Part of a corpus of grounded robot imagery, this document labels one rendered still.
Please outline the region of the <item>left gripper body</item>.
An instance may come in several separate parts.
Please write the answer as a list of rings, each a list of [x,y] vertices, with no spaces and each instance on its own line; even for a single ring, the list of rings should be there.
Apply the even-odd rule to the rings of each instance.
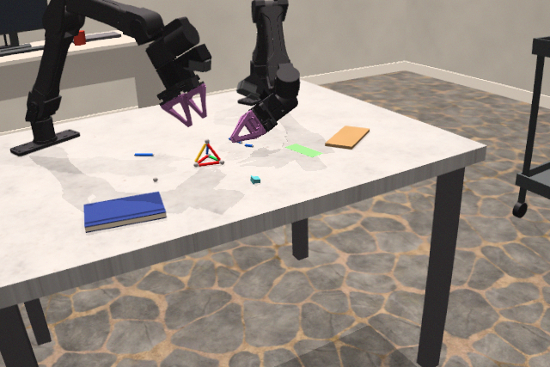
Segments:
[[[251,110],[254,112],[260,123],[263,125],[266,132],[269,132],[272,128],[274,128],[274,126],[278,124],[277,121],[284,116],[284,110],[281,110],[281,107],[283,107],[282,104],[280,107],[276,108],[270,113],[266,105],[264,103],[260,103],[257,107]]]

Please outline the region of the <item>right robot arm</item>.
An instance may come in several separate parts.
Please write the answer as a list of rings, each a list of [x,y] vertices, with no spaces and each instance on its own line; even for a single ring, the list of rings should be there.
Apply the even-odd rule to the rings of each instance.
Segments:
[[[173,59],[160,68],[169,87],[195,76],[194,71],[211,70],[211,54],[205,44],[196,46],[199,33],[185,16],[164,27],[157,12],[113,0],[51,0],[42,17],[46,32],[40,68],[27,98],[25,120],[31,123],[34,139],[10,148],[10,153],[25,156],[81,136],[71,129],[55,133],[52,115],[62,98],[59,85],[67,53],[85,17],[117,28],[139,46],[154,41],[146,53],[155,69]],[[64,31],[68,31],[65,36]]]

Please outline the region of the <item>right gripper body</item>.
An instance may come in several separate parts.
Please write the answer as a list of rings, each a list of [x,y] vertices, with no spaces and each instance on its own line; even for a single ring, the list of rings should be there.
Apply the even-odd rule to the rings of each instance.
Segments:
[[[195,76],[192,76],[192,77],[189,77],[187,78],[186,80],[184,81],[181,81],[179,83],[176,83],[175,85],[169,87],[164,75],[162,74],[160,68],[162,68],[165,64],[169,63],[170,61],[173,61],[173,59],[169,60],[168,62],[158,66],[158,68],[156,69],[156,72],[157,74],[159,75],[159,77],[161,78],[162,80],[162,83],[163,85],[165,86],[166,90],[162,91],[160,94],[157,95],[158,99],[164,101],[164,102],[161,102],[159,105],[163,105],[165,104],[166,102],[168,101],[171,101],[173,98],[181,95],[181,91],[183,91],[184,93],[186,92],[189,92],[195,88],[197,88],[199,85],[203,84],[203,82],[199,82],[199,75],[195,75]],[[197,86],[197,87],[196,87]],[[178,89],[179,88],[179,89]],[[171,90],[170,90],[171,89]],[[176,90],[177,89],[177,90]],[[190,90],[189,90],[190,89]],[[189,90],[189,91],[188,91]],[[166,97],[165,97],[166,96]],[[172,97],[174,96],[174,97]]]

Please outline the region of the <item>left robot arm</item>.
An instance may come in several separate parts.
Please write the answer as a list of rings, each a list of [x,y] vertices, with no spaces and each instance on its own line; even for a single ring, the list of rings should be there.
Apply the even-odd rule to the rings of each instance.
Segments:
[[[289,60],[282,23],[288,6],[288,0],[252,1],[251,10],[256,27],[258,23],[257,41],[254,58],[250,61],[250,76],[240,81],[236,89],[237,94],[246,96],[237,100],[239,104],[255,105],[252,107],[255,108],[263,102],[270,113],[282,104],[284,115],[297,107],[300,73]]]

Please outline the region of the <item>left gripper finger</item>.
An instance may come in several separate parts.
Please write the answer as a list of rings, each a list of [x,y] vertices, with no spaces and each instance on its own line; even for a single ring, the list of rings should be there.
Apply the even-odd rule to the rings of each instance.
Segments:
[[[241,129],[243,128],[243,126],[247,122],[250,123],[250,125],[254,128],[255,132],[247,134],[247,135],[239,136],[239,133],[241,132]],[[258,137],[258,136],[262,136],[264,134],[266,134],[265,128],[260,123],[258,118],[255,116],[254,112],[252,110],[250,110],[245,114],[244,118],[242,119],[241,123],[237,127],[237,129],[236,129],[234,135],[232,136],[232,138],[235,140],[235,142],[237,142],[237,141],[241,141],[241,140],[245,140],[245,139],[249,139],[249,138],[255,138],[255,137]]]
[[[243,119],[244,116],[245,116],[245,114],[243,114],[243,115],[240,117],[240,119],[239,119],[239,121],[238,121],[238,123],[237,123],[237,125],[236,125],[236,127],[235,127],[235,129],[234,129],[234,131],[233,131],[233,133],[232,133],[232,135],[231,135],[230,138],[229,138],[229,139],[231,140],[232,143],[237,143],[237,142],[241,142],[241,141],[256,139],[256,138],[259,138],[259,137],[260,137],[260,136],[258,136],[258,137],[255,137],[255,138],[249,138],[249,139],[245,139],[245,140],[241,140],[241,141],[235,142],[235,140],[232,138],[232,136],[233,136],[233,134],[235,133],[235,130],[237,129],[238,125],[241,123],[241,121],[242,121],[242,119]],[[255,132],[254,128],[250,125],[249,122],[247,122],[247,123],[245,124],[245,126],[246,126],[247,130],[248,130],[250,133]]]

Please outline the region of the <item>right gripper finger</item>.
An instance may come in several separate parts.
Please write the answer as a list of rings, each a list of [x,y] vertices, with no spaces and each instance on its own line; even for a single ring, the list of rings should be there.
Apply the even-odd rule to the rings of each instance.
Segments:
[[[173,106],[175,106],[178,103],[180,103],[183,108],[183,111],[186,115],[186,120],[173,109]],[[186,98],[186,93],[179,95],[176,98],[173,98],[171,101],[166,102],[165,104],[161,105],[161,108],[162,110],[174,116],[185,126],[190,127],[193,125],[190,109],[188,106],[188,101]]]
[[[201,106],[202,111],[197,107],[195,102],[192,99],[192,96],[198,94],[200,95],[201,100]],[[207,110],[206,110],[206,86],[205,84],[199,85],[197,88],[192,89],[191,91],[186,93],[186,98],[188,101],[188,105],[202,118],[204,119],[207,117]]]

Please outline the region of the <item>orange flat rectangular block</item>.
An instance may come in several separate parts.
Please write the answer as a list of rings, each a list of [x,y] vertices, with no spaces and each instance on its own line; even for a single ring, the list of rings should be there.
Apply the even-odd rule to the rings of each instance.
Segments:
[[[325,142],[325,146],[352,150],[369,132],[369,128],[345,125]]]

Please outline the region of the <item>blue flat rectangular block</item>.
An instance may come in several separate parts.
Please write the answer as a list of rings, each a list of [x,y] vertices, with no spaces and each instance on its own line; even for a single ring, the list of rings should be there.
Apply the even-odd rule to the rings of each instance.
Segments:
[[[163,218],[167,213],[159,191],[84,205],[86,233]]]

